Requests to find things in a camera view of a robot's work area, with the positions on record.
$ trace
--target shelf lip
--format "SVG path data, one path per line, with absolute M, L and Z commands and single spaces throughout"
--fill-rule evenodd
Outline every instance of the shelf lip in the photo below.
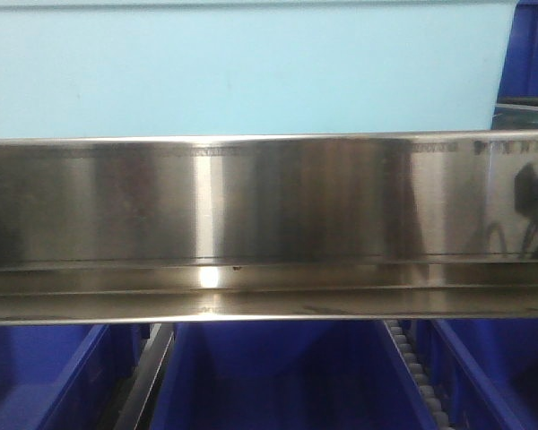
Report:
M 235 269 L 0 272 L 0 325 L 538 317 L 535 262 Z M 203 271 L 211 270 L 220 271 L 216 287 L 203 278 Z M 20 276 L 34 277 L 33 284 L 25 283 L 34 288 L 21 292 Z M 152 288 L 156 280 L 161 286 Z M 10 294 L 5 293 L 8 282 Z

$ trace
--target metal bar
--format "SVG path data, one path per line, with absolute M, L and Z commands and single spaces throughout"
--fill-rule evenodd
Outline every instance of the metal bar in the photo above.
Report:
M 172 340 L 171 324 L 162 323 L 154 327 L 136 369 L 134 386 L 121 408 L 114 430 L 135 430 L 138 427 Z
M 0 323 L 538 315 L 538 131 L 0 141 Z

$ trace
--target blue plastic crate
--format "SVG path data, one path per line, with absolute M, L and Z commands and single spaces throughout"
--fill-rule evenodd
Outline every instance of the blue plastic crate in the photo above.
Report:
M 116 382 L 108 326 L 0 327 L 0 430 L 92 430 Z
M 516 7 L 499 95 L 538 97 L 538 0 Z
M 152 430 L 437 430 L 383 323 L 311 324 L 321 335 L 278 372 L 235 354 L 229 375 L 216 371 L 212 325 L 180 324 Z
M 436 320 L 411 326 L 455 429 L 538 430 L 538 320 Z

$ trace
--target stainless steel shelf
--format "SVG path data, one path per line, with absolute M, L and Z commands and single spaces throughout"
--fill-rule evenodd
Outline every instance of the stainless steel shelf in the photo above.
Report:
M 2 324 L 436 315 L 538 316 L 538 131 L 0 141 Z

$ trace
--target blue storage box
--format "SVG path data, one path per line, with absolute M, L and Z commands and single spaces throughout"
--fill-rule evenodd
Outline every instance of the blue storage box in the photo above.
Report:
M 239 352 L 218 374 L 211 324 L 180 324 L 151 429 L 438 429 L 382 322 L 312 324 L 318 339 L 264 374 Z
M 538 0 L 516 7 L 499 95 L 538 97 Z
M 92 430 L 113 358 L 105 325 L 0 327 L 0 430 Z
M 413 322 L 455 429 L 538 430 L 538 320 Z

